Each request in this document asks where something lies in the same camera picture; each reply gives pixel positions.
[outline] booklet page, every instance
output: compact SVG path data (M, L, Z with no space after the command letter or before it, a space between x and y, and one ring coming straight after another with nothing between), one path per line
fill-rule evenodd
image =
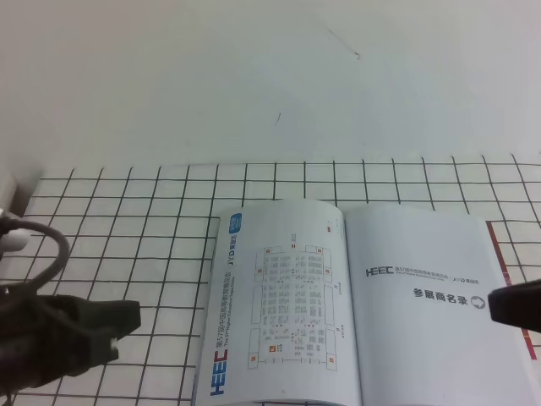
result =
M195 403L360 404L342 213L282 200L221 217Z
M486 223L369 205L346 225L365 405L537 404L521 330L490 319Z

